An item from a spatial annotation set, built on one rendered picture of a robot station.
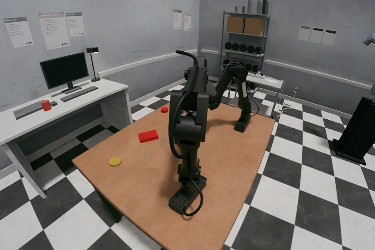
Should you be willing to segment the yellow flat disc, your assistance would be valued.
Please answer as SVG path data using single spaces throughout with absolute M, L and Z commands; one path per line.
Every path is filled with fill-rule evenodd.
M 119 156 L 114 156 L 109 159 L 109 165 L 112 167 L 117 167 L 121 164 L 121 158 Z

